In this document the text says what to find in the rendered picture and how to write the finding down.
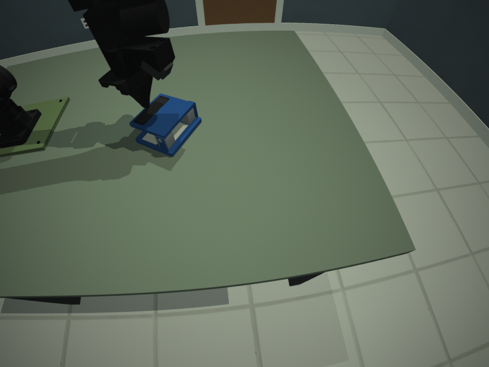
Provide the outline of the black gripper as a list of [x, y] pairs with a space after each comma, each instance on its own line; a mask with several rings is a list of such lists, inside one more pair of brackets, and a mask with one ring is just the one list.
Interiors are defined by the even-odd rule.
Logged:
[[[119, 41], [112, 45], [99, 46], [99, 48], [102, 51], [113, 49], [121, 45], [122, 42]], [[153, 77], [143, 69], [140, 69], [129, 79], [116, 77], [111, 69], [98, 81], [102, 87], [108, 88], [109, 85], [115, 86], [116, 89], [121, 92], [121, 94], [126, 96], [129, 95], [134, 98], [143, 108], [149, 108], [152, 80]]]

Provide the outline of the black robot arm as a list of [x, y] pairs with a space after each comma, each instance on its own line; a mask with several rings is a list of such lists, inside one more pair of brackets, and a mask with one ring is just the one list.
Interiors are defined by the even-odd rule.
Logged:
[[[169, 31], [165, 0], [68, 1], [74, 12], [87, 9], [83, 17], [99, 46], [122, 42], [102, 50], [116, 77], [129, 79], [141, 68], [157, 80], [170, 74], [175, 59], [170, 38], [145, 37]], [[42, 115], [9, 99], [16, 88], [14, 76], [0, 66], [0, 148], [26, 143]]]

